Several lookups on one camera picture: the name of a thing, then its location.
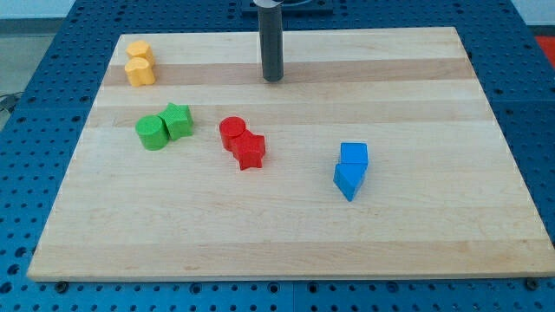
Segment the gray cylinder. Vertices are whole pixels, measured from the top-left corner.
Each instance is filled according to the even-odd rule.
[[[258,33],[262,75],[267,81],[279,81],[284,76],[284,39],[281,21],[283,1],[254,0],[258,6]]]

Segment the wooden board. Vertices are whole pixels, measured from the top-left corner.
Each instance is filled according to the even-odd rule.
[[[128,86],[126,46],[158,81]],[[29,268],[37,281],[546,276],[555,252],[453,28],[284,34],[261,78],[258,34],[124,35]],[[191,105],[193,137],[142,148],[134,123]],[[217,129],[263,133],[241,172]],[[349,203],[339,145],[368,142]]]

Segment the yellow block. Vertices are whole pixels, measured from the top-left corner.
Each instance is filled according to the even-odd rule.
[[[131,42],[125,51],[127,52],[129,59],[142,57],[150,62],[151,65],[154,65],[153,51],[150,49],[150,44],[144,40]]]
[[[151,85],[156,82],[152,64],[142,57],[134,57],[125,65],[127,79],[133,87]]]

